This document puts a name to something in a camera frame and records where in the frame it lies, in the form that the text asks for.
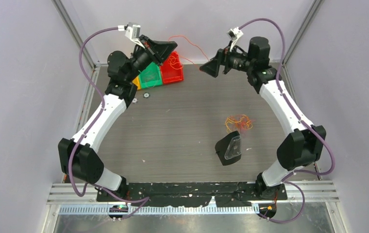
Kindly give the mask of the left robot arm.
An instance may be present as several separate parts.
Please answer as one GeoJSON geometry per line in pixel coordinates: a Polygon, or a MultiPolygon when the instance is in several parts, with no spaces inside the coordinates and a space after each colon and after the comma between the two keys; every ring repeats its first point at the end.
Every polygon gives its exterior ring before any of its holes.
{"type": "Polygon", "coordinates": [[[161,65],[177,48],[174,41],[155,41],[145,35],[138,39],[131,56],[116,50],[107,58],[110,78],[102,101],[88,122],[71,139],[58,144],[62,171],[69,177],[109,190],[116,201],[127,197],[126,179],[105,168],[97,152],[117,118],[135,98],[137,85],[133,80],[149,65],[161,65]]]}

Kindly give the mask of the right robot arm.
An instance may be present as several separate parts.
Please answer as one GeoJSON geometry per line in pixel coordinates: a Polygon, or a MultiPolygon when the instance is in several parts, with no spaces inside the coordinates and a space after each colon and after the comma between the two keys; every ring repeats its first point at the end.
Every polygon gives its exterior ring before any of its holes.
{"type": "Polygon", "coordinates": [[[250,39],[247,51],[239,46],[219,49],[216,55],[200,66],[200,71],[217,77],[221,66],[223,74],[231,69],[245,72],[249,84],[268,103],[279,120],[285,139],[276,151],[277,160],[257,175],[256,196],[269,199],[281,186],[283,179],[320,159],[326,130],[306,122],[307,118],[293,102],[281,76],[269,64],[270,45],[264,37],[250,39]]]}

